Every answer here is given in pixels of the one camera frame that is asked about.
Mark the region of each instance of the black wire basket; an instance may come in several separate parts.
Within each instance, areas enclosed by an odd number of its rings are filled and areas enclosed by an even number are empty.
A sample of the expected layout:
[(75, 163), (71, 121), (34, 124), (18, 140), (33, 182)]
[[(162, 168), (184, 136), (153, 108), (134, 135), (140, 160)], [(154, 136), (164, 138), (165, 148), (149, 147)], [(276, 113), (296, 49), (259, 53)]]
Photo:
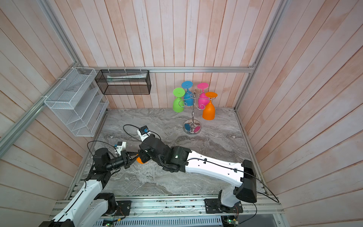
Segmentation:
[(101, 69), (96, 83), (103, 94), (150, 94), (148, 70)]

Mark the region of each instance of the black and white robotic arm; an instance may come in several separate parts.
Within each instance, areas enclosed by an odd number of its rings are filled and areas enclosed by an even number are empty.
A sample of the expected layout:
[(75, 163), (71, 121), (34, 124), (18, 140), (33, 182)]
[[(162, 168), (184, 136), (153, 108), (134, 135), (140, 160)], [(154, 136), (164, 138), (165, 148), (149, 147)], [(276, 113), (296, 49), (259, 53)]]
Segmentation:
[(102, 215), (116, 214), (118, 205), (112, 193), (101, 193), (111, 177), (111, 171), (129, 168), (136, 160), (146, 163), (155, 161), (163, 170), (170, 172), (200, 173), (230, 183), (221, 190), (218, 199), (206, 199), (210, 209), (207, 213), (232, 212), (232, 207), (240, 200), (255, 203), (256, 178), (253, 164), (225, 162), (199, 154), (189, 148), (165, 145), (148, 130), (138, 129), (141, 144), (138, 153), (127, 152), (126, 142), (118, 142), (116, 153), (107, 148), (96, 150), (94, 165), (85, 179), (81, 190), (52, 221), (43, 222), (40, 227), (80, 227), (92, 226)]

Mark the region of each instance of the white wire organizer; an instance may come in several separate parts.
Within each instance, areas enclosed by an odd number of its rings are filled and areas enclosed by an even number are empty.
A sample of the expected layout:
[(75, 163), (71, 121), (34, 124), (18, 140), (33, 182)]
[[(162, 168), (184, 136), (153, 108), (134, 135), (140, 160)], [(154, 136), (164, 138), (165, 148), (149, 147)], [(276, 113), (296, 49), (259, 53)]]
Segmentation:
[(75, 136), (94, 136), (109, 104), (98, 87), (89, 88), (95, 77), (92, 68), (74, 68), (45, 100)]

